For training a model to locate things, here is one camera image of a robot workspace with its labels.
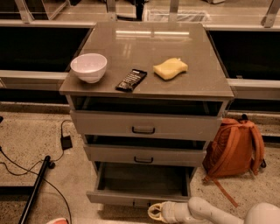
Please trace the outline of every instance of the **white bowl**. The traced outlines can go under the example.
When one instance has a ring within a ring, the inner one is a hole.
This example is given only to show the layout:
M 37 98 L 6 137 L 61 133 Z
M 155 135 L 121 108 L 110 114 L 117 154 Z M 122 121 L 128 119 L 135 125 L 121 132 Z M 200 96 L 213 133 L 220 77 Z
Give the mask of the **white bowl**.
M 74 74 L 88 83 L 95 83 L 106 71 L 107 59 L 98 53 L 86 53 L 72 60 L 70 67 Z

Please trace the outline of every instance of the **red backpack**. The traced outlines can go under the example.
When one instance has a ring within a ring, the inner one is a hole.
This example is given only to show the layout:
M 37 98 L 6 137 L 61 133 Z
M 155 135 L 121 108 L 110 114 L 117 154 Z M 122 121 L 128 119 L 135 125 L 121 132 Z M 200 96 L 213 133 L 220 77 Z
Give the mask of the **red backpack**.
M 243 174 L 251 170 L 258 174 L 264 162 L 264 143 L 256 125 L 246 120 L 223 118 L 215 139 L 206 149 L 203 166 L 206 169 L 204 181 L 212 180 L 237 207 L 237 203 L 222 188 L 216 178 Z

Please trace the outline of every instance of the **sponge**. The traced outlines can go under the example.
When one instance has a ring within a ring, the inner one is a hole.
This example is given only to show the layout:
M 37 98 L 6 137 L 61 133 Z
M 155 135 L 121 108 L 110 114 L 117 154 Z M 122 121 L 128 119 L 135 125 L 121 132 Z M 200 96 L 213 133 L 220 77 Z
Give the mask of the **sponge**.
M 171 58 L 164 63 L 154 66 L 154 73 L 159 75 L 165 81 L 173 79 L 176 75 L 187 71 L 187 64 L 177 58 Z

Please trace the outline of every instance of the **drawer front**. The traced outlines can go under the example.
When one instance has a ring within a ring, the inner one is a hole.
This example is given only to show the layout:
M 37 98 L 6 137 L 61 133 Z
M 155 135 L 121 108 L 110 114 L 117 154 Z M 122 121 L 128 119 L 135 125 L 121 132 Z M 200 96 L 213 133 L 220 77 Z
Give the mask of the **drawer front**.
M 111 145 L 88 145 L 85 152 L 89 161 L 129 163 L 142 165 L 177 165 L 199 167 L 205 150 L 174 150 Z
M 102 163 L 91 202 L 149 207 L 167 200 L 187 201 L 189 174 L 185 167 Z
M 212 141 L 221 119 L 211 116 L 148 115 L 72 111 L 80 134 Z

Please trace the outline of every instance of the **floor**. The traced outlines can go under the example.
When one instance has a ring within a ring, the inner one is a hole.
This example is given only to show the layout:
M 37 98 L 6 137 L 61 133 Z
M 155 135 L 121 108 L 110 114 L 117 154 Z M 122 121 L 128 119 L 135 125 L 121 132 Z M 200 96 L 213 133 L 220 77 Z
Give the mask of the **floor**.
M 236 11 L 234 4 L 240 1 L 228 2 L 228 8 Z M 268 1 L 253 1 L 255 5 L 263 5 Z M 134 7 L 127 1 L 118 0 L 117 11 L 124 14 L 133 14 Z M 150 0 L 147 6 L 153 8 L 159 1 Z M 169 1 L 160 1 L 160 5 L 168 6 Z M 203 5 L 209 10 L 213 5 L 205 1 L 189 1 L 185 6 Z M 97 0 L 82 0 L 77 6 L 64 9 L 57 20 L 104 20 L 106 15 L 105 4 Z M 229 113 L 229 116 L 239 116 L 237 113 Z M 86 191 L 92 191 L 95 187 L 96 175 L 92 164 L 88 161 L 83 150 L 83 142 L 77 134 L 67 105 L 41 105 L 24 104 L 14 102 L 0 102 L 0 145 L 5 155 L 24 168 L 31 168 L 38 172 L 41 161 L 49 155 L 56 160 L 53 170 L 48 170 L 45 179 L 55 186 L 65 197 L 69 205 L 73 224 L 120 224 L 120 223 L 160 223 L 149 218 L 147 209 L 139 209 L 127 206 L 111 206 L 94 204 L 88 201 Z M 278 135 L 280 133 L 280 116 L 273 114 L 248 114 L 249 119 L 254 121 L 265 135 Z M 63 121 L 63 135 L 70 135 L 73 148 L 65 150 L 60 145 L 61 124 Z M 280 207 L 280 145 L 266 143 L 267 168 L 260 171 L 258 176 L 250 172 L 232 178 L 223 178 L 221 184 L 239 204 L 235 208 L 213 183 L 203 184 L 202 179 L 205 171 L 199 167 L 191 182 L 192 196 L 199 196 L 212 205 L 229 212 L 237 217 L 244 218 L 246 212 L 256 203 L 269 202 Z M 14 173 L 24 173 L 16 167 L 2 153 L 0 153 L 1 186 L 32 186 L 36 175 L 27 173 L 21 176 L 11 175 L 8 169 Z M 24 209 L 26 197 L 0 198 L 0 223 L 18 223 Z M 69 218 L 67 204 L 47 182 L 43 182 L 39 190 L 36 203 L 31 211 L 27 223 L 47 223 L 57 217 Z

